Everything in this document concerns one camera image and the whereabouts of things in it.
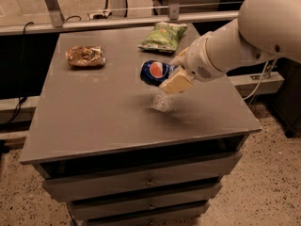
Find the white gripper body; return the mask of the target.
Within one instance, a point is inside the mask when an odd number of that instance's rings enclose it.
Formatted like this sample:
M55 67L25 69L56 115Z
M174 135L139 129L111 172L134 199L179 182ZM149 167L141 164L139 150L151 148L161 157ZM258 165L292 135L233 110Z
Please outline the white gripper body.
M218 70L209 59L206 45L211 33L207 32L195 39L187 48L183 66L192 76L201 82L213 81L222 77L225 73Z

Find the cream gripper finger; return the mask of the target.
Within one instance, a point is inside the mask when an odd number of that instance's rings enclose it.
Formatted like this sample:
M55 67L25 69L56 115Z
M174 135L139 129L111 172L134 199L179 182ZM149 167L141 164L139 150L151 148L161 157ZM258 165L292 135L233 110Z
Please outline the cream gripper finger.
M171 61L169 62L169 64L172 65L172 66L182 65L187 50L188 50L188 48L185 48L181 52L179 52L175 57L173 57L171 59Z
M191 78L183 67L177 67L169 78L161 83L159 88L167 94L180 93L193 86Z

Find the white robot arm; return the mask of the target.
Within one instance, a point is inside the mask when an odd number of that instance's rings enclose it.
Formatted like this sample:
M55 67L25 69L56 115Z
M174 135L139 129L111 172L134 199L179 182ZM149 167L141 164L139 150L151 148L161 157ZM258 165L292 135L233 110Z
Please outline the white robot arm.
M160 89L178 93L195 80L286 57L301 62L301 0L245 0L238 17L195 39L170 63L176 67Z

